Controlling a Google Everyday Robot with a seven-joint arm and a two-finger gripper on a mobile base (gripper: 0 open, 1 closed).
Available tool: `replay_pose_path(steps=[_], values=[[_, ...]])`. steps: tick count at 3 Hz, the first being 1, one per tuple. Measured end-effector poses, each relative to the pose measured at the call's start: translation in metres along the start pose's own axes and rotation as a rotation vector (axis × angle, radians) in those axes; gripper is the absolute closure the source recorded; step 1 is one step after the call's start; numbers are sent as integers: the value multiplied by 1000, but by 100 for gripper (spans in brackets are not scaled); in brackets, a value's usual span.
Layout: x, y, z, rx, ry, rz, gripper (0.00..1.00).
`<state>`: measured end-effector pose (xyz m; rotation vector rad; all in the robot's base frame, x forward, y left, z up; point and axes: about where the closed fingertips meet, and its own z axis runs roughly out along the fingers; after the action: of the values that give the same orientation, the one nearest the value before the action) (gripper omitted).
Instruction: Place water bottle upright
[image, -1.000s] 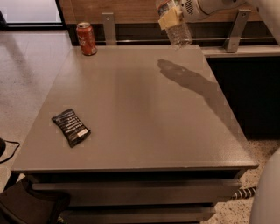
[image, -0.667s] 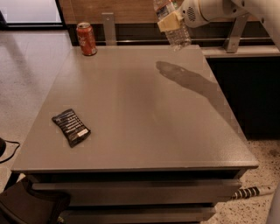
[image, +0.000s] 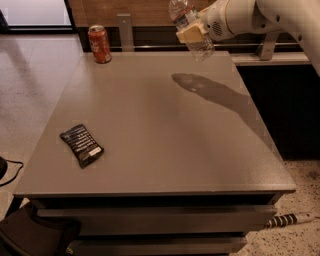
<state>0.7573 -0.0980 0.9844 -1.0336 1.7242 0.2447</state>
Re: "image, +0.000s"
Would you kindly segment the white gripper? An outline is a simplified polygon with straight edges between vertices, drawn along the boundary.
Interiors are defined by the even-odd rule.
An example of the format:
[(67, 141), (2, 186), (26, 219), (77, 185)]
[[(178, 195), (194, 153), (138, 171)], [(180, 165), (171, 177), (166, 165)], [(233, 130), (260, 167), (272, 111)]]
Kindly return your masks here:
[(216, 0), (198, 13), (203, 23), (198, 21), (178, 31), (176, 35), (181, 43), (203, 42), (207, 30), (213, 41), (258, 31), (255, 0)]

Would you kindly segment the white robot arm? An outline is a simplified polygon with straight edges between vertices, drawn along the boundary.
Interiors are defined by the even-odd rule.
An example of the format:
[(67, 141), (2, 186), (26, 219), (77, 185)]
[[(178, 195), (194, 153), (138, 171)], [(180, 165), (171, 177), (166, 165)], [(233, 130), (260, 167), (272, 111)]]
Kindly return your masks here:
[(177, 37), (185, 44), (230, 39), (239, 34), (266, 34), (283, 30), (303, 49), (320, 75), (320, 0), (216, 0), (202, 11), (180, 3), (183, 11), (172, 17)]

